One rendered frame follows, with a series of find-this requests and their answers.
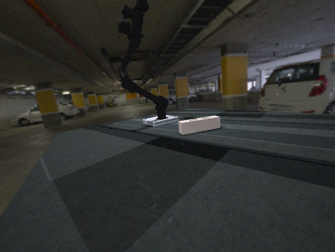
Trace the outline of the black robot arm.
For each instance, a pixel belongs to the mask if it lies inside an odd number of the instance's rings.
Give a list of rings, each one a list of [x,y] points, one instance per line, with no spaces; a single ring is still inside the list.
[[[124,19],[126,20],[127,18],[130,18],[131,21],[133,20],[133,16],[134,16],[134,11],[135,9],[130,9],[127,5],[123,6],[122,9],[122,15],[124,15]],[[118,72],[119,75],[121,77],[121,85],[124,89],[128,89],[131,91],[135,91],[138,94],[152,100],[156,106],[155,109],[157,110],[157,116],[158,120],[162,120],[162,119],[167,119],[168,117],[166,117],[166,113],[165,110],[167,109],[167,106],[169,104],[168,100],[166,98],[164,98],[163,96],[156,96],[150,92],[148,92],[147,90],[139,87],[138,85],[136,85],[130,78],[129,75],[126,71],[126,67],[128,65],[128,63],[131,60],[131,57],[133,55],[133,53],[135,52],[135,50],[139,47],[139,45],[141,44],[141,38],[144,37],[144,35],[141,35],[141,28],[142,26],[138,23],[132,23],[132,30],[131,30],[131,23],[124,21],[122,19],[119,19],[119,23],[118,23],[118,33],[123,33],[123,34],[127,34],[127,37],[129,39],[129,47],[128,50],[120,64],[120,66],[118,67]]]

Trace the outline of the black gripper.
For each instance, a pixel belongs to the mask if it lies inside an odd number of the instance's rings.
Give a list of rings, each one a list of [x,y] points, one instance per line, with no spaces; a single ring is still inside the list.
[[[135,9],[135,11],[134,11],[132,23],[138,23],[142,26],[143,16],[144,16],[144,13],[147,12],[148,8],[149,8],[149,5],[147,4],[146,0],[137,0],[135,7],[133,8]]]

